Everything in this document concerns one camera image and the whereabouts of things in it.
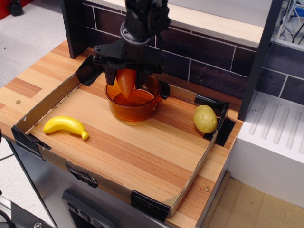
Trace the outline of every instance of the wooden countertop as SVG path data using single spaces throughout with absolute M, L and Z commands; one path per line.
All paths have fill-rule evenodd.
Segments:
M 89 54 L 91 54 L 90 49 L 76 59 L 70 59 L 67 42 L 64 42 L 0 89 L 0 128 L 3 137 L 14 142 L 12 126 L 64 80 L 73 75 Z M 228 141 L 224 147 L 214 145 L 177 212 L 172 218 L 166 219 L 167 224 L 180 228 L 196 226 L 241 128 L 242 122 L 237 120 L 237 114 L 237 111 L 232 109 L 229 111 L 229 117 L 237 124 Z M 55 147 L 57 152 L 61 150 L 60 144 Z

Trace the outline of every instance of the black corner bracket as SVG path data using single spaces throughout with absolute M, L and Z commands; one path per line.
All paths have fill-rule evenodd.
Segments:
M 169 206 L 155 201 L 137 191 L 133 191 L 131 194 L 131 206 L 134 206 L 162 222 L 165 221 L 170 210 Z

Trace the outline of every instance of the potato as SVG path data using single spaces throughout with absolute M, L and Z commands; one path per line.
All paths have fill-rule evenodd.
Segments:
M 198 106 L 195 109 L 193 120 L 197 129 L 203 133 L 214 132 L 218 125 L 217 116 L 208 105 Z

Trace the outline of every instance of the wooden surface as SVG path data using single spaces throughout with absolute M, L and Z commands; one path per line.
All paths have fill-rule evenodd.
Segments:
M 64 42 L 0 89 L 0 128 L 3 136 L 14 141 L 12 126 L 70 77 L 89 54 L 91 50 L 76 59 L 70 59 L 67 43 Z M 126 125 L 111 114 L 103 86 L 104 78 L 99 77 L 90 88 L 80 87 L 62 102 L 60 108 L 42 119 L 31 133 L 50 145 L 52 151 L 60 156 L 127 188 L 148 194 L 159 201 L 174 197 L 185 184 L 207 145 L 191 123 L 195 107 L 169 98 L 161 103 L 153 118 L 136 125 Z M 73 114 L 73 117 L 84 122 L 91 134 L 87 142 L 63 132 L 48 136 L 41 132 L 43 123 L 49 117 L 62 114 Z M 236 120 L 237 114 L 233 110 L 229 111 L 231 119 Z M 184 123 L 170 118 L 171 115 L 180 116 Z M 237 121 L 224 147 L 214 146 L 187 196 L 166 223 L 183 228 L 195 227 L 241 125 Z M 139 142 L 134 140 L 137 137 L 141 139 Z M 114 150 L 111 144 L 113 139 L 124 150 Z

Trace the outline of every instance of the floor tile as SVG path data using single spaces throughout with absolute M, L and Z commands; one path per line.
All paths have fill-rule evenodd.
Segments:
M 45 2 L 36 0 L 23 8 L 23 15 L 3 19 L 0 56 L 30 66 L 66 39 L 59 0 L 50 6 Z
M 5 86 L 8 82 L 13 80 L 27 67 L 16 63 L 8 58 L 0 56 L 0 88 Z
M 0 148 L 10 150 L 6 141 L 1 142 Z M 15 156 L 0 161 L 0 190 L 3 197 L 52 224 Z
M 0 143 L 0 160 L 4 159 L 5 157 L 9 156 L 13 154 L 13 152 L 11 151 L 10 147 L 7 145 L 7 142 L 5 141 L 4 138 L 1 139 L 1 143 Z

